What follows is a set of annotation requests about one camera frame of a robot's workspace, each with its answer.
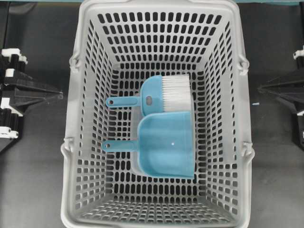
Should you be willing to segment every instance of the gray plastic basket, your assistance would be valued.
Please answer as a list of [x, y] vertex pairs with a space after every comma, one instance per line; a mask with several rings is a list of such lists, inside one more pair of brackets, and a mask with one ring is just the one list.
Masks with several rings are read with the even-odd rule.
[[[70, 66], [61, 147], [67, 227], [248, 226], [249, 63], [235, 3], [85, 1]], [[104, 140], [133, 137], [133, 110], [109, 110], [107, 97], [135, 95], [153, 75], [184, 73], [195, 107], [194, 180], [146, 177], [130, 152], [100, 150]]]

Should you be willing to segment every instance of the white bristles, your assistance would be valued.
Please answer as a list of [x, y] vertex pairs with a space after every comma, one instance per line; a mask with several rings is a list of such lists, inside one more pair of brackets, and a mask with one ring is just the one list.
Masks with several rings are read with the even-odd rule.
[[163, 76], [162, 98], [165, 112], [191, 111], [189, 75]]

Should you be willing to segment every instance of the dark gray floor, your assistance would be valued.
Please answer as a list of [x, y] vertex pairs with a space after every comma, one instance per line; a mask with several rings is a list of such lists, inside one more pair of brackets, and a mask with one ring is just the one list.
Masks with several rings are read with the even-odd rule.
[[[5, 47], [28, 57], [29, 75], [61, 88], [65, 99], [28, 111], [23, 139], [0, 155], [0, 227], [61, 228], [60, 203], [66, 94], [78, 4], [12, 3]], [[253, 160], [250, 228], [304, 224], [304, 152], [292, 142], [289, 110], [257, 87], [296, 70], [292, 53], [303, 44], [300, 8], [241, 4], [247, 58]]]

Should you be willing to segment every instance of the dustpan handle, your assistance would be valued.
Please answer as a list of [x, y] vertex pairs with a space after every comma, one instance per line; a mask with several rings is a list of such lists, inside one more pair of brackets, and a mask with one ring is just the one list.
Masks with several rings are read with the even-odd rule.
[[137, 141], [108, 140], [101, 145], [105, 152], [134, 152], [137, 151]]
[[109, 97], [105, 103], [109, 108], [133, 107], [141, 105], [141, 98], [139, 96]]

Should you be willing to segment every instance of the blue brush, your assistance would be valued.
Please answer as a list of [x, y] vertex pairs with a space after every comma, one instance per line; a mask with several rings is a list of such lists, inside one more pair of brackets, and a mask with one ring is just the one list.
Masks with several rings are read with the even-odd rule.
[[140, 106], [142, 115], [191, 111], [189, 75], [153, 76], [147, 79], [140, 96], [109, 97], [109, 108]]

